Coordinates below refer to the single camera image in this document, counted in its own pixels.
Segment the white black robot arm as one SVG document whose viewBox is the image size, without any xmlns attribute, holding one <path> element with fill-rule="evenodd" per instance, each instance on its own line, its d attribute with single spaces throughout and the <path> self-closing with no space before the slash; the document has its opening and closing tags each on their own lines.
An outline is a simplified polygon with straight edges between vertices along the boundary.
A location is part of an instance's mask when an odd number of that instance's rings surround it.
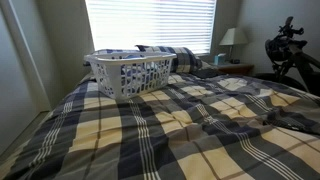
<svg viewBox="0 0 320 180">
<path fill-rule="evenodd" d="M 320 95 L 320 73 L 312 66 L 320 68 L 320 62 L 303 52 L 307 45 L 306 40 L 295 40 L 294 35 L 302 35 L 304 29 L 294 29 L 291 24 L 292 16 L 289 16 L 284 26 L 280 26 L 279 34 L 265 41 L 265 51 L 272 62 L 273 73 L 258 73 L 256 78 L 262 80 L 282 83 L 302 91 L 309 91 L 311 94 Z M 297 68 L 305 86 L 297 80 L 288 77 L 290 68 Z"/>
</svg>

